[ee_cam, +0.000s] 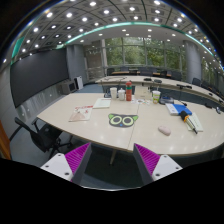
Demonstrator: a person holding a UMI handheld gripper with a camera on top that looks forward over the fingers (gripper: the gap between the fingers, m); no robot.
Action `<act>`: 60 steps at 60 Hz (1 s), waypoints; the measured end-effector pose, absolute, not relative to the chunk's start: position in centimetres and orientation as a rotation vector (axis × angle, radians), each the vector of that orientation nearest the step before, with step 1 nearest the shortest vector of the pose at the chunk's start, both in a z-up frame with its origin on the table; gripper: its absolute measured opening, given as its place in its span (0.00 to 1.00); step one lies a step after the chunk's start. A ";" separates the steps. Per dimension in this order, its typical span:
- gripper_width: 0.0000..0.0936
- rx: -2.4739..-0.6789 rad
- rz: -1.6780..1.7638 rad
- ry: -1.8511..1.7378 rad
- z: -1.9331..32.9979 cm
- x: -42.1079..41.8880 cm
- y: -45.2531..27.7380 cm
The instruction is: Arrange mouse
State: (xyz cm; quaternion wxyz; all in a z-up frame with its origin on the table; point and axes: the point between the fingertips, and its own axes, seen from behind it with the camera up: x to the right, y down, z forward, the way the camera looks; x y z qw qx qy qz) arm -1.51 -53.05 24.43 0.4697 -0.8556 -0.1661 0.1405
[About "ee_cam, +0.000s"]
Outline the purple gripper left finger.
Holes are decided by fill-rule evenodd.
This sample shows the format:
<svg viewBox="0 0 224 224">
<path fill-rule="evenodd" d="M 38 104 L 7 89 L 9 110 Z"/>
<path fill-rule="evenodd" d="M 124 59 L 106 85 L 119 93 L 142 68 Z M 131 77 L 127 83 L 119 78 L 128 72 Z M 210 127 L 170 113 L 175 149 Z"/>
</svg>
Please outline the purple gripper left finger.
<svg viewBox="0 0 224 224">
<path fill-rule="evenodd" d="M 87 143 L 66 154 L 57 153 L 42 169 L 79 185 L 91 153 L 91 144 Z"/>
</svg>

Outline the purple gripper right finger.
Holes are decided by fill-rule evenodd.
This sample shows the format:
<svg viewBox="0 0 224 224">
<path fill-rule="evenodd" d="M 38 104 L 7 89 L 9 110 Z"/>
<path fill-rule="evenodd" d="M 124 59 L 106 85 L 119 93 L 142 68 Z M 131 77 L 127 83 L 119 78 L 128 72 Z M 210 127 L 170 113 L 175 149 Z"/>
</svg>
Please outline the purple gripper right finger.
<svg viewBox="0 0 224 224">
<path fill-rule="evenodd" d="M 145 185 L 182 169 L 168 155 L 158 155 L 139 144 L 134 144 L 133 155 Z"/>
</svg>

